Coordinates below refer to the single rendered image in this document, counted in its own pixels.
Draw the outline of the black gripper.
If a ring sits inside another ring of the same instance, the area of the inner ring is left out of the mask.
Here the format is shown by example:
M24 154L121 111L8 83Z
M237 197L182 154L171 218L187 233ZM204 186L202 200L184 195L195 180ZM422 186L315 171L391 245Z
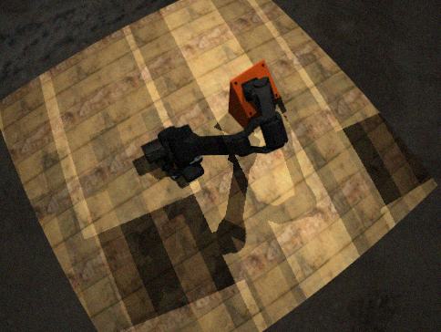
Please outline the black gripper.
M176 127L168 127L167 129L160 132L158 134L158 137L167 135L168 132L173 128ZM178 162L178 163L174 162L178 169L183 168L181 174L188 183L193 182L194 180L196 180L197 178L199 178L201 175L204 174L204 169L202 168L202 166L198 161L195 161L192 164L190 164L191 162L192 161Z

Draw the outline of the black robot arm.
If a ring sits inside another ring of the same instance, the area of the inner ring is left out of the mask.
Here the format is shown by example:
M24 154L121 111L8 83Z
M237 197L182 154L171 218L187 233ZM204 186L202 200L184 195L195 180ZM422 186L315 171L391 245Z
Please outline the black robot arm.
M246 101L253 99L256 111L262 112L252 119L246 128L231 135L199 136L189 124L171 129L167 135L141 145L149 164L155 162L163 171L169 172L173 162L193 161L201 155L238 155L270 153L288 141L282 115L275 111L276 98L269 77L249 79L241 83ZM266 145L252 146L249 136L260 125Z

